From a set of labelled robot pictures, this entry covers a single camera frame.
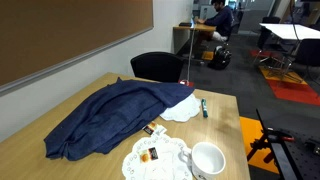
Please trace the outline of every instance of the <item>white wall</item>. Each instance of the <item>white wall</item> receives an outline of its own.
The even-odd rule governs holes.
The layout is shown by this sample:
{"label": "white wall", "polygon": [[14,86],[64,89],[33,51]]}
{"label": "white wall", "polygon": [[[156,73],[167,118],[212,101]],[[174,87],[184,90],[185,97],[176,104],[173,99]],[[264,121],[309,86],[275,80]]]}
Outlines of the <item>white wall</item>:
{"label": "white wall", "polygon": [[[193,0],[153,0],[153,30],[0,97],[0,142],[103,74],[133,75],[130,59],[134,56],[173,52],[172,27],[191,18],[192,4]],[[180,38],[182,45],[188,36]]]}

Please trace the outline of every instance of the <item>small card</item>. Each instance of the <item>small card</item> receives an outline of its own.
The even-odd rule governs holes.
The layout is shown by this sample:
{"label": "small card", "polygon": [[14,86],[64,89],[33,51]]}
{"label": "small card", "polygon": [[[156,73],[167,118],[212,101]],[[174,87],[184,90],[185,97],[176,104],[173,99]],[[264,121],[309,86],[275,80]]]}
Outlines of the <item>small card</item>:
{"label": "small card", "polygon": [[164,134],[167,129],[156,122],[152,121],[150,124],[146,125],[142,128],[145,132],[147,132],[149,135],[158,135]]}
{"label": "small card", "polygon": [[149,148],[139,152],[141,163],[147,163],[158,159],[156,148]]}

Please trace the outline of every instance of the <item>person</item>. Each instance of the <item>person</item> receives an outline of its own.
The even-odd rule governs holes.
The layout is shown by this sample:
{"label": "person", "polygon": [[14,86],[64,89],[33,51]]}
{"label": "person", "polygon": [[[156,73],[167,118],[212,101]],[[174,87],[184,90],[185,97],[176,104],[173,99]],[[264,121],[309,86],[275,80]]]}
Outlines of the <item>person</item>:
{"label": "person", "polygon": [[216,26],[216,31],[200,32],[195,46],[199,46],[203,40],[216,40],[224,42],[231,33],[231,24],[233,21],[232,11],[229,6],[225,6],[225,0],[212,0],[211,5],[218,12],[216,16],[210,19],[197,19],[197,23],[208,26]]}

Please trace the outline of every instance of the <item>wall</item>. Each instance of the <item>wall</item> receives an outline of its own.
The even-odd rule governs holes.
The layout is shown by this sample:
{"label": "wall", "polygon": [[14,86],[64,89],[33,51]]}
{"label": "wall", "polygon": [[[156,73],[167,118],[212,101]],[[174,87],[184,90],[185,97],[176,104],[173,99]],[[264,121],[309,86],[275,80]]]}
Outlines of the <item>wall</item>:
{"label": "wall", "polygon": [[278,7],[279,7],[279,5],[280,5],[280,3],[281,3],[281,0],[275,0],[275,1],[274,1],[274,5],[273,5],[272,10],[271,10],[271,12],[270,12],[270,15],[271,15],[271,16],[275,16],[275,14],[276,14],[276,12],[277,12],[277,10],[278,10]]}
{"label": "wall", "polygon": [[255,0],[243,3],[242,6],[245,6],[245,9],[243,10],[239,31],[250,32],[260,29],[259,23],[261,23],[263,17],[268,16],[273,4],[274,0]]}
{"label": "wall", "polygon": [[279,6],[278,6],[278,9],[276,10],[274,16],[277,16],[279,18],[283,18],[287,8],[288,8],[288,5],[289,5],[290,1],[289,0],[281,0]]}
{"label": "wall", "polygon": [[153,30],[0,97],[0,142],[106,72],[133,75],[130,59],[134,56],[181,47],[188,33],[180,34],[180,42],[174,43],[172,27],[190,20],[192,4],[193,0],[153,0]]}

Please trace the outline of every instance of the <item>black office chair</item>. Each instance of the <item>black office chair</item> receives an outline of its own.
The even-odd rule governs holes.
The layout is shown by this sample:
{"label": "black office chair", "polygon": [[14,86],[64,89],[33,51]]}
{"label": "black office chair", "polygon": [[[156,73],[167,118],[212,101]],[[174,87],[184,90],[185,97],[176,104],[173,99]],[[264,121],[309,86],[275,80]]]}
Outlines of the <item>black office chair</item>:
{"label": "black office chair", "polygon": [[309,28],[320,31],[320,24],[310,24]]}
{"label": "black office chair", "polygon": [[167,52],[149,52],[131,59],[134,75],[160,82],[178,82],[183,60]]}
{"label": "black office chair", "polygon": [[230,40],[231,34],[233,33],[234,29],[238,28],[239,29],[240,24],[233,24],[231,26],[230,32],[227,35],[227,39],[224,41],[225,45],[228,45],[228,42]]}
{"label": "black office chair", "polygon": [[[280,20],[281,19],[279,17],[276,17],[276,16],[263,17],[261,23],[264,23],[264,24],[279,24]],[[251,32],[261,33],[262,30],[263,30],[263,27],[261,27],[260,29],[251,30]]]}
{"label": "black office chair", "polygon": [[[308,71],[315,71],[318,73],[318,78],[320,75],[320,39],[303,39],[299,45],[297,54],[290,55],[285,54],[287,59],[287,67],[284,69],[281,79],[284,76],[289,77],[292,80],[295,80],[299,83],[305,79],[308,74]],[[304,71],[304,78],[297,79],[288,74],[289,69],[295,69]]]}
{"label": "black office chair", "polygon": [[273,44],[266,44],[266,41],[269,39],[271,35],[271,31],[266,29],[265,27],[262,27],[261,29],[261,34],[260,34],[260,37],[258,39],[258,43],[257,43],[257,46],[259,48],[259,52],[258,54],[256,55],[254,61],[253,61],[253,64],[256,63],[258,57],[260,56],[260,54],[263,52],[263,51],[269,51],[271,52],[270,56],[267,57],[267,58],[264,58],[264,59],[261,59],[259,61],[259,63],[261,62],[264,62],[266,60],[269,60],[269,59],[272,59],[272,60],[275,60],[277,62],[280,62],[282,63],[281,60],[279,59],[276,59],[272,56],[272,52],[278,52],[278,53],[287,53],[287,50],[284,49],[281,44],[277,44],[277,43],[273,43]]}

